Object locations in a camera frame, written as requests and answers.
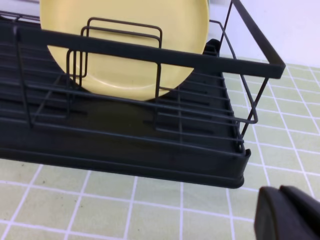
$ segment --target black object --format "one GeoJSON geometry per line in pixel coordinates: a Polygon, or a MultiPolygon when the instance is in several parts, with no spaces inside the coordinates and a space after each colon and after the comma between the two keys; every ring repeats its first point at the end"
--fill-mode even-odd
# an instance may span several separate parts
{"type": "Polygon", "coordinates": [[[262,187],[254,230],[257,240],[320,240],[320,203],[293,186],[262,187]]]}
{"type": "Polygon", "coordinates": [[[0,157],[229,188],[243,184],[250,156],[243,136],[248,124],[258,121],[256,105],[269,78],[280,78],[285,64],[239,0],[231,1],[224,26],[210,20],[221,27],[222,37],[210,40],[202,55],[161,49],[166,33],[157,26],[92,17],[78,36],[41,30],[36,16],[0,16],[0,157]],[[270,64],[236,59],[225,34],[233,4],[270,64]],[[97,28],[93,20],[154,28],[159,35],[97,28]],[[92,29],[154,38],[159,48],[91,38],[92,29]],[[234,59],[219,57],[224,38],[234,59]],[[47,45],[69,49],[67,73],[47,45]],[[155,62],[155,99],[82,89],[88,53],[155,62]],[[77,54],[80,75],[73,74],[75,65],[69,66],[77,54]],[[194,71],[176,89],[168,89],[160,84],[161,64],[194,71]],[[251,105],[247,119],[234,116],[222,72],[265,77],[253,100],[241,75],[251,105]],[[160,89],[170,93],[159,97],[160,89]],[[242,133],[240,123],[245,123],[242,133]]]}

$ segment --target black metal wire rack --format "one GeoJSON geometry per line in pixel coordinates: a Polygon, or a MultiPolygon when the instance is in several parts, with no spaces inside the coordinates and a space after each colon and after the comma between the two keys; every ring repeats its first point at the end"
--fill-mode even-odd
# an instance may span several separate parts
{"type": "Polygon", "coordinates": [[[222,36],[210,40],[202,55],[163,49],[165,32],[145,23],[92,17],[72,35],[41,30],[36,16],[0,11],[0,17],[1,157],[232,188],[243,184],[250,156],[244,134],[258,121],[256,106],[269,78],[280,78],[285,64],[239,0],[231,1],[224,26],[210,20],[222,36]],[[236,59],[226,35],[233,5],[270,63],[236,59]],[[114,28],[95,27],[96,21],[114,28]],[[158,35],[118,30],[120,24],[153,28],[158,35]],[[158,48],[92,38],[90,30],[153,38],[158,48]],[[234,59],[219,56],[224,39],[234,59]],[[47,46],[68,49],[66,73],[47,46]],[[156,63],[154,100],[87,92],[82,80],[89,53],[156,63]],[[162,64],[194,71],[170,89],[161,86],[162,64]],[[247,118],[235,117],[222,72],[241,75],[251,105],[247,118]],[[256,99],[244,75],[265,77],[256,99]],[[160,90],[169,93],[159,96],[160,90]]]}

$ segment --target plate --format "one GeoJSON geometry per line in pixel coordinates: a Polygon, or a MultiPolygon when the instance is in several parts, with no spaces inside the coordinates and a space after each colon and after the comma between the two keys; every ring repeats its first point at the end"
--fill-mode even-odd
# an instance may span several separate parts
{"type": "MultiPolygon", "coordinates": [[[[202,54],[207,40],[209,14],[207,0],[41,0],[42,29],[80,35],[91,17],[147,24],[160,27],[163,32],[162,48],[202,54]]],[[[93,27],[123,30],[159,36],[158,30],[141,26],[93,20],[93,27]]],[[[89,36],[150,47],[159,47],[154,38],[123,33],[90,30],[89,36]]],[[[67,49],[49,46],[53,58],[66,72],[67,49]]],[[[77,54],[79,74],[80,54],[77,54]]],[[[73,69],[73,54],[70,69],[73,69]]],[[[176,88],[192,72],[192,68],[161,65],[160,86],[176,88]]],[[[134,100],[155,97],[157,65],[154,62],[109,55],[88,54],[87,76],[82,87],[102,95],[134,100]]],[[[167,93],[160,90],[159,95],[167,93]]]]}

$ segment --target black dish rack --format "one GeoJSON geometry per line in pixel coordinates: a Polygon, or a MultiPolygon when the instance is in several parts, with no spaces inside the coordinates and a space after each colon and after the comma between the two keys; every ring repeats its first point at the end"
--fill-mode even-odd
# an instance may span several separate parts
{"type": "Polygon", "coordinates": [[[210,20],[222,36],[203,54],[162,49],[165,32],[157,26],[92,17],[80,36],[41,30],[36,16],[0,11],[0,17],[0,157],[229,188],[243,184],[251,154],[244,134],[258,121],[256,106],[269,78],[279,79],[285,64],[239,0],[231,1],[224,26],[210,20]],[[225,33],[232,6],[269,63],[236,59],[225,33]],[[154,28],[159,35],[94,27],[93,21],[154,28]],[[90,30],[153,38],[159,48],[92,38],[90,30]],[[234,59],[219,57],[224,39],[234,59]],[[68,49],[66,73],[48,45],[68,49]],[[155,98],[87,92],[88,53],[154,62],[155,98]],[[69,66],[77,55],[79,75],[69,66]],[[194,71],[168,89],[161,86],[161,64],[194,71]],[[247,119],[235,117],[222,72],[241,75],[251,105],[247,119]],[[255,100],[243,75],[265,78],[255,100]],[[170,92],[159,96],[161,89],[170,92]]]}

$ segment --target tile floor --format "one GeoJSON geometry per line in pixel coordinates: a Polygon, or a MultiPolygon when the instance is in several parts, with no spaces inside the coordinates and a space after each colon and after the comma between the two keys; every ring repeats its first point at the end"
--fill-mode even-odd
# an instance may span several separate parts
{"type": "MultiPolygon", "coordinates": [[[[238,75],[234,111],[248,115],[238,75]]],[[[255,96],[262,79],[247,77],[255,96]]],[[[253,240],[261,186],[294,185],[320,200],[320,68],[288,65],[271,79],[245,146],[239,189],[0,159],[1,240],[253,240]]]]}

